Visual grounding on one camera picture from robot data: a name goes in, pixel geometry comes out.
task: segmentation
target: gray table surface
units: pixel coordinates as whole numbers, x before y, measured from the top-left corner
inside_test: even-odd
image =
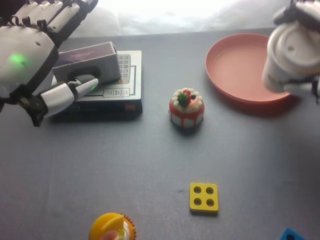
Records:
[[[247,30],[270,34],[271,29]],[[68,39],[61,50],[113,41],[142,50],[143,114],[131,121],[43,121],[18,106],[0,114],[0,239],[86,240],[107,212],[130,216],[139,240],[277,240],[320,236],[320,113],[245,109],[208,81],[206,53],[239,31]],[[52,73],[40,86],[50,84]],[[176,89],[199,91],[194,134],[169,121]],[[192,215],[191,182],[215,183],[217,216]]]

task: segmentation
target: blue object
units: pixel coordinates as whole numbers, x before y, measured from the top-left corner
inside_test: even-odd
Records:
[[[287,228],[280,240],[305,240],[305,239],[302,236],[295,233],[294,231],[292,231],[290,228]]]

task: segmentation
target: blurred robotic hand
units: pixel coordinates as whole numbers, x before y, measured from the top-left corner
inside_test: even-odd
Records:
[[[262,80],[272,92],[320,96],[320,1],[291,1],[273,16]]]
[[[98,84],[81,75],[33,95],[58,59],[58,48],[98,0],[25,1],[8,24],[0,18],[0,112],[20,105],[40,126],[46,116],[67,108]]]

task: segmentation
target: hole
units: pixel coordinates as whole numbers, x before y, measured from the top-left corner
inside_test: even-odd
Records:
[[[208,199],[208,200],[206,201],[206,204],[207,204],[209,207],[212,207],[212,206],[215,204],[215,202],[214,202],[212,199]]]
[[[295,239],[296,239],[295,236],[293,236],[292,234],[288,234],[286,236],[286,240],[295,240]]]
[[[201,205],[201,199],[200,198],[196,198],[193,202],[197,206]]]
[[[201,193],[201,187],[195,186],[194,189],[193,189],[193,191],[194,191],[196,194],[199,194],[199,193]]]
[[[212,187],[207,187],[205,191],[206,191],[207,194],[213,194],[214,193],[214,189]]]

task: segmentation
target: red plate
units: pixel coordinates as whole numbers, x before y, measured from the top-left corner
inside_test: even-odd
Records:
[[[228,97],[250,104],[269,104],[290,94],[268,91],[262,82],[268,37],[259,34],[228,36],[211,47],[206,72],[216,88]]]

